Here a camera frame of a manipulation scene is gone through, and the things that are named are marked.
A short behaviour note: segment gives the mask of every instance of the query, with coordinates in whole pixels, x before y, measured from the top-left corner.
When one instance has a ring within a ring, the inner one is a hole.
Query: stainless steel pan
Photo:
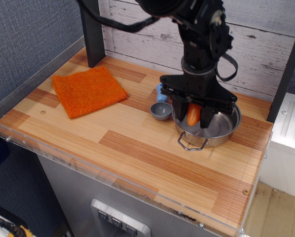
[[[200,128],[200,122],[190,127],[187,124],[187,117],[183,121],[179,121],[174,112],[173,118],[176,130],[180,134],[178,143],[187,151],[201,151],[205,147],[219,146],[228,141],[240,125],[242,116],[240,109],[235,105],[233,114],[218,113],[214,115],[208,128]],[[200,148],[187,148],[181,143],[181,139]]]

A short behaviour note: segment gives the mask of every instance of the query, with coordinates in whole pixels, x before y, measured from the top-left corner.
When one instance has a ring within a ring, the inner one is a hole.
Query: small bowl
[[[172,114],[173,107],[165,102],[158,102],[151,106],[150,112],[157,120],[166,120]]]

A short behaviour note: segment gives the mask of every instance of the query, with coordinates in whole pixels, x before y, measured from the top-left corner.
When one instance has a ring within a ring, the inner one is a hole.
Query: cable strap
[[[233,73],[231,76],[229,76],[228,78],[222,78],[218,72],[218,67],[216,67],[216,74],[217,76],[224,82],[232,80],[233,78],[235,78],[236,74],[237,74],[237,70],[238,70],[238,64],[235,61],[234,58],[232,58],[230,55],[224,53],[222,55],[222,58],[226,59],[227,61],[229,61],[234,67],[235,67],[235,73]]]

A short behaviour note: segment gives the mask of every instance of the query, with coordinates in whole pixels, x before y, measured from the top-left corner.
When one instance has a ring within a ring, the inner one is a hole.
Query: wooden table
[[[242,227],[273,124],[270,103],[238,96],[242,122],[232,138],[200,152],[185,151],[172,119],[149,113],[162,72],[104,58],[128,98],[69,119],[52,76],[0,119],[0,134],[180,218],[226,236]],[[88,70],[85,49],[54,75]]]

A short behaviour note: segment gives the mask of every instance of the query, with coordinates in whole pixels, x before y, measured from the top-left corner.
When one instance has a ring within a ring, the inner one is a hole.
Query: black metal post
[[[285,71],[282,75],[280,84],[277,89],[277,93],[275,95],[275,98],[272,102],[267,121],[269,122],[275,122],[277,115],[279,113],[281,104],[285,98],[285,95],[287,93],[287,89],[290,83],[290,80],[294,74],[295,71],[295,43],[292,47],[292,51],[290,54],[290,57],[287,62],[287,66],[285,68]]]
[[[94,12],[100,14],[98,0],[84,0],[84,2]],[[80,8],[80,14],[82,18],[88,66],[93,68],[105,57],[102,25],[93,20],[82,8]]]

